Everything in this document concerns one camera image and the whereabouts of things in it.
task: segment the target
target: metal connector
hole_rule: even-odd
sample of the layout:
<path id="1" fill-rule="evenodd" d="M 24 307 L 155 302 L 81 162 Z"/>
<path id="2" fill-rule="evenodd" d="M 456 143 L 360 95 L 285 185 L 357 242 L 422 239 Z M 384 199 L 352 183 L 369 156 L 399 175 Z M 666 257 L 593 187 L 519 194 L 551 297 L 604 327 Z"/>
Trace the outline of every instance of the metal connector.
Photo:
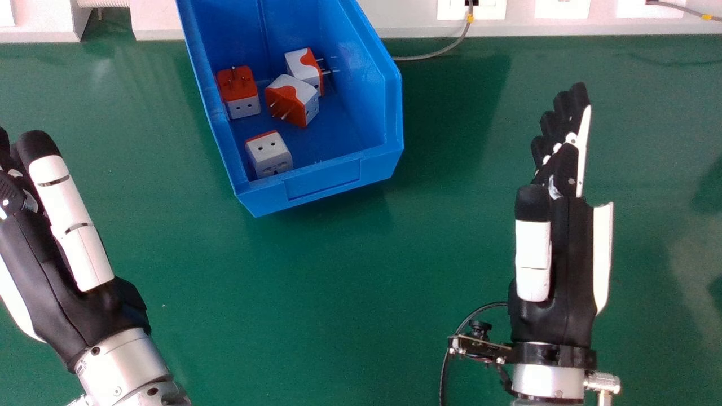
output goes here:
<path id="1" fill-rule="evenodd" d="M 619 394 L 622 382 L 618 376 L 594 371 L 584 378 L 584 388 L 597 392 L 597 406 L 612 406 L 612 395 Z"/>

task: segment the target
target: blue plastic bin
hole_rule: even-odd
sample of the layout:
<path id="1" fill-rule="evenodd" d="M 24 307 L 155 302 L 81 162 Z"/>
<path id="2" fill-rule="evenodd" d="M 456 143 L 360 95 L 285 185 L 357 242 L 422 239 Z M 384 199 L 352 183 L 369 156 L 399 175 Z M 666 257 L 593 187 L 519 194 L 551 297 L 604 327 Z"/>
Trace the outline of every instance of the blue plastic bin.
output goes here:
<path id="1" fill-rule="evenodd" d="M 404 149 L 401 74 L 355 0 L 178 0 L 188 53 L 233 191 L 258 217 L 387 179 Z M 308 128 L 272 118 L 266 86 L 284 53 L 311 47 L 332 71 Z M 248 65 L 261 114 L 230 120 L 216 72 Z M 245 140 L 278 130 L 294 170 L 256 179 Z"/>

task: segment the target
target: green tabletop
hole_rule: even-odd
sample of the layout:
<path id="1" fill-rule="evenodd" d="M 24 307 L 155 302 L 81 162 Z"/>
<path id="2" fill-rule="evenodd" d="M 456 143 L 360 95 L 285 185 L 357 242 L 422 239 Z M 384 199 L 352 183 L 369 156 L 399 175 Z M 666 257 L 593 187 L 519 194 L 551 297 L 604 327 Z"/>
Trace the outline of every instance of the green tabletop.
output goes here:
<path id="1" fill-rule="evenodd" d="M 719 36 L 479 38 L 402 64 L 393 178 L 254 219 L 231 192 L 184 44 L 135 42 L 127 14 L 105 16 L 82 43 L 0 46 L 0 125 L 56 139 L 195 405 L 434 405 L 446 336 L 506 297 L 529 142 L 577 81 L 595 112 L 587 197 L 617 211 L 599 367 L 622 378 L 617 405 L 722 399 Z M 491 321 L 507 339 L 503 311 Z M 451 406 L 510 400 L 472 361 L 449 374 Z M 0 405 L 80 392 L 0 312 Z"/>

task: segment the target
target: robot's right hand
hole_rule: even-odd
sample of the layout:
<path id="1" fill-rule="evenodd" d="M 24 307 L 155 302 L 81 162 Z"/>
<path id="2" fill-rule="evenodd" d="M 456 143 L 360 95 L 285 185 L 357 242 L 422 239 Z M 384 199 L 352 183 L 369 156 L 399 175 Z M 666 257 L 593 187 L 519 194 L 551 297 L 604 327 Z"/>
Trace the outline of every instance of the robot's right hand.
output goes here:
<path id="1" fill-rule="evenodd" d="M 149 337 L 143 299 L 114 276 L 68 168 L 42 131 L 10 145 L 0 129 L 0 256 L 3 302 L 23 332 L 47 342 L 78 375 L 85 404 L 135 404 L 138 396 L 190 404 Z"/>

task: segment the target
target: robotic hand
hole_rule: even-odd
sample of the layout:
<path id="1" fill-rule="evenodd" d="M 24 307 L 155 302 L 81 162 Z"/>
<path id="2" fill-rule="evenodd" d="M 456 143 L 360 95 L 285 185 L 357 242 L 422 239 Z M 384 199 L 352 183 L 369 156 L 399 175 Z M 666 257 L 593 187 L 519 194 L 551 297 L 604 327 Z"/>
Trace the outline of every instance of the robotic hand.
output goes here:
<path id="1" fill-rule="evenodd" d="M 619 378 L 596 371 L 591 349 L 592 324 L 609 293 L 613 204 L 590 207 L 584 199 L 590 123 L 583 83 L 557 95 L 554 111 L 542 116 L 542 135 L 531 143 L 534 179 L 516 195 L 516 278 L 508 302 L 477 309 L 449 337 L 440 403 L 449 354 L 494 365 L 514 404 L 579 405 L 587 389 L 598 392 L 599 405 L 611 405 L 619 393 Z M 491 324 L 474 319 L 504 305 L 509 345 L 489 342 Z M 505 364 L 513 366 L 512 379 Z"/>
<path id="2" fill-rule="evenodd" d="M 136 288 L 113 275 L 53 140 L 0 129 L 0 296 L 86 394 L 73 406 L 190 406 L 151 341 Z"/>

